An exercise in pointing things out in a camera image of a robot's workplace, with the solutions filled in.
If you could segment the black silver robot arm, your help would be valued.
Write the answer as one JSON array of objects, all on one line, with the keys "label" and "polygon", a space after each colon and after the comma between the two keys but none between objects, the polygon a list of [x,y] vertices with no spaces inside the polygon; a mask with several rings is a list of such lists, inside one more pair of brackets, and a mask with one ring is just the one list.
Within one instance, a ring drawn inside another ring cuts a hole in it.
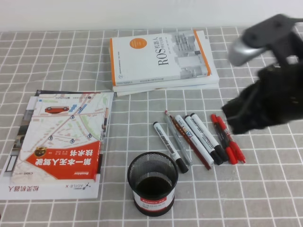
[{"label": "black silver robot arm", "polygon": [[277,14],[247,28],[230,46],[228,60],[234,66],[266,51],[277,61],[259,70],[258,80],[222,107],[233,134],[302,119],[303,41],[293,30],[299,22]]}]

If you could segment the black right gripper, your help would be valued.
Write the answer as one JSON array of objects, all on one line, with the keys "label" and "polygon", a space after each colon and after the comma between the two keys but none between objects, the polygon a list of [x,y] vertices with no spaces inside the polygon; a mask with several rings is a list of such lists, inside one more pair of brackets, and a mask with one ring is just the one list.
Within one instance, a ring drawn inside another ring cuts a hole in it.
[{"label": "black right gripper", "polygon": [[233,134],[244,134],[303,117],[303,65],[270,65],[258,80],[222,107]]}]

